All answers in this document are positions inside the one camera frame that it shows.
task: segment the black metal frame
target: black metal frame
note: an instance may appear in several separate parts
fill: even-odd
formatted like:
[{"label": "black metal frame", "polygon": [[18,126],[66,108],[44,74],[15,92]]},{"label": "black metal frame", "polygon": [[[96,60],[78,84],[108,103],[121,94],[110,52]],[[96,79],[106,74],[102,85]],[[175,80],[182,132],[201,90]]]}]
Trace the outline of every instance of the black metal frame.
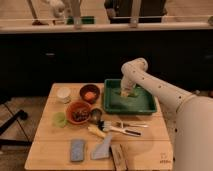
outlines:
[{"label": "black metal frame", "polygon": [[[23,117],[25,119],[27,116],[27,113],[25,113],[23,110],[18,111],[15,115],[13,115],[8,121],[6,121],[1,127],[0,127],[0,135],[3,134],[9,126],[17,120],[18,117]],[[8,140],[8,139],[0,139],[0,147],[3,145],[10,145],[10,146],[28,146],[31,145],[32,142],[30,141],[19,141],[19,140]]]}]

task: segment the brush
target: brush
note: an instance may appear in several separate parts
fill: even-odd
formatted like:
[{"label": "brush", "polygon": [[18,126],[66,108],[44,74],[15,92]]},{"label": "brush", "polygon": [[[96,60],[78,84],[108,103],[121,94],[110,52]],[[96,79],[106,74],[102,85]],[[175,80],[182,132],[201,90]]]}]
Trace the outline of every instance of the brush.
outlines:
[{"label": "brush", "polygon": [[112,122],[111,121],[101,121],[99,123],[99,129],[108,132],[108,131],[116,131],[116,132],[121,132],[123,134],[126,135],[131,135],[131,136],[135,136],[135,137],[140,137],[141,133],[137,132],[137,131],[133,131],[130,129],[126,129],[126,128],[118,128],[115,126],[112,126]]}]

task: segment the bowl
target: bowl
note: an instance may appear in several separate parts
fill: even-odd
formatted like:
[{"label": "bowl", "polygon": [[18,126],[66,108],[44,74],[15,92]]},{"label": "bowl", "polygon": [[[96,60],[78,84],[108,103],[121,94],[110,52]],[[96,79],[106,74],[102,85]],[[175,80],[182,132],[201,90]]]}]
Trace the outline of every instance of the bowl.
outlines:
[{"label": "bowl", "polygon": [[100,89],[94,84],[86,84],[80,89],[80,96],[84,101],[93,104],[100,96]]},{"label": "bowl", "polygon": [[90,119],[91,106],[84,101],[72,102],[66,110],[67,120],[72,124],[83,124]]}]

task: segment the green tray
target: green tray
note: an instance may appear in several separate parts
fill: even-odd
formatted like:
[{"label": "green tray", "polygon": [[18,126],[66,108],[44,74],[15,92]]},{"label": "green tray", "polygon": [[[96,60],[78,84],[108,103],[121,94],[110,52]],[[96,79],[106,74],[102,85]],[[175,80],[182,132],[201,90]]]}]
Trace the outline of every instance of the green tray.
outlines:
[{"label": "green tray", "polygon": [[104,110],[109,114],[144,114],[156,112],[154,97],[145,89],[136,86],[133,96],[120,96],[120,79],[106,79],[104,82]]}]

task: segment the floor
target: floor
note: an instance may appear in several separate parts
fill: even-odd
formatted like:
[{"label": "floor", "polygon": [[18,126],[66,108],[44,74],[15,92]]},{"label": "floor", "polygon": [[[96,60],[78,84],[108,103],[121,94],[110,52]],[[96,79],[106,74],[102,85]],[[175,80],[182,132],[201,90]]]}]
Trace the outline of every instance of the floor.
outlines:
[{"label": "floor", "polygon": [[[53,16],[49,6],[41,0],[32,0],[39,19],[47,21]],[[97,23],[108,23],[108,19],[103,6],[104,0],[83,0],[81,4],[82,15],[94,15]],[[206,21],[209,16],[213,15],[212,0],[167,0],[167,15],[164,22],[181,22],[181,21]],[[26,0],[0,0],[0,25],[31,25],[32,15]],[[207,95],[207,92],[201,92],[201,95]],[[33,140],[41,114],[47,97],[16,97],[7,102],[7,107],[16,113],[23,109],[29,114],[26,121],[20,120],[28,139]],[[176,115],[161,104],[165,122],[171,142],[174,145],[174,128]],[[0,125],[11,117],[8,109],[0,105]],[[11,126],[1,138],[27,140],[19,124],[16,122]],[[23,171],[29,147],[6,147],[0,151],[0,170],[1,171]]]}]

